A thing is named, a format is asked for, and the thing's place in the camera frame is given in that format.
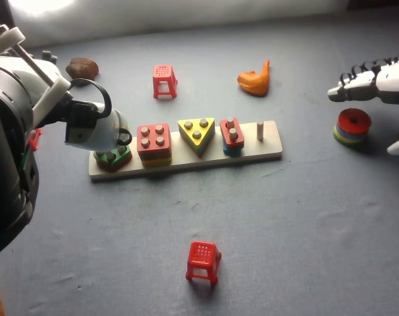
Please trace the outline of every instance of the gray table surface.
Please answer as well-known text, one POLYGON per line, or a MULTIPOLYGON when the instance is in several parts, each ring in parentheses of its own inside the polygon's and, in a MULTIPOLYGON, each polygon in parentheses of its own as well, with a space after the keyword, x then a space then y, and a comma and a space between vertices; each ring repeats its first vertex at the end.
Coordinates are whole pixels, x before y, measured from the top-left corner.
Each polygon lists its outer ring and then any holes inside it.
MULTIPOLYGON (((176 130, 196 117, 275 120, 284 153, 92 183, 88 152, 63 144, 63 124, 47 126, 34 218, 0 253, 7 315, 399 315, 399 157, 385 152, 399 105, 326 95, 352 65, 399 53, 399 7, 44 48, 64 72, 72 57, 95 60, 132 130, 163 121, 176 130), (238 73, 265 59, 269 95, 244 94, 238 73), (174 66, 172 101, 152 98, 158 63, 174 66), (372 118, 369 153, 333 139, 347 107, 372 118), (193 240, 223 253, 213 290, 184 277, 193 240)), ((99 101, 94 93, 74 95, 99 101)))

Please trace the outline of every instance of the stacked rings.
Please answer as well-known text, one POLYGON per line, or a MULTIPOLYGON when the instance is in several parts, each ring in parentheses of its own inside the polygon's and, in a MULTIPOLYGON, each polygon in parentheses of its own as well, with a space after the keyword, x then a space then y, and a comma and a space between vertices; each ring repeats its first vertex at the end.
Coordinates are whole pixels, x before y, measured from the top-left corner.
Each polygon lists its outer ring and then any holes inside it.
POLYGON ((332 132, 336 141, 348 147, 363 143, 371 127, 371 118, 359 109, 343 110, 332 132))

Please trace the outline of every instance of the brown rock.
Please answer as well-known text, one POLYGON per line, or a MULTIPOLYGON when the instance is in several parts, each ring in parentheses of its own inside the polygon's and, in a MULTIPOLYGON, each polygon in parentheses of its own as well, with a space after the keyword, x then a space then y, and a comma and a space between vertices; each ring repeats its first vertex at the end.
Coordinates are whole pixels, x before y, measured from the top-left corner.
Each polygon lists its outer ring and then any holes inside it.
POLYGON ((72 79, 84 78, 95 80, 95 76, 99 73, 99 67, 91 59, 87 58, 72 58, 66 72, 72 79))

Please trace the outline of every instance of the yellow triangle block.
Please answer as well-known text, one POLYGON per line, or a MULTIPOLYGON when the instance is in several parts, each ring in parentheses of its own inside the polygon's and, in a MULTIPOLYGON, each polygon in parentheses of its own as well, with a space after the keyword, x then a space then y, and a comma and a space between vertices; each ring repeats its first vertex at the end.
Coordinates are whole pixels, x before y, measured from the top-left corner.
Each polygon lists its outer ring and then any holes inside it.
POLYGON ((203 152, 215 133, 215 120, 213 118, 179 120, 178 125, 180 136, 197 154, 203 152))

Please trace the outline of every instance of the pink toy stool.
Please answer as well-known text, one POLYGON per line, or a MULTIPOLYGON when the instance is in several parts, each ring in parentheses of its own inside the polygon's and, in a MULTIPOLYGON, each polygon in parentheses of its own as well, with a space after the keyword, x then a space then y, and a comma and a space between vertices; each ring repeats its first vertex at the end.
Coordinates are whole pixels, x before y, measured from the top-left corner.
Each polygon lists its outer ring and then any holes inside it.
POLYGON ((171 95, 172 98, 178 96, 176 93, 176 86, 178 80, 174 76, 173 68, 171 65, 155 65, 153 70, 153 85, 154 85, 154 98, 158 98, 159 95, 171 95), (169 92, 160 92, 159 83, 167 82, 169 86, 169 92))
POLYGON ((192 242, 188 256, 188 268, 185 277, 204 278, 211 284, 216 284, 219 278, 217 271, 221 259, 221 252, 211 242, 192 242))

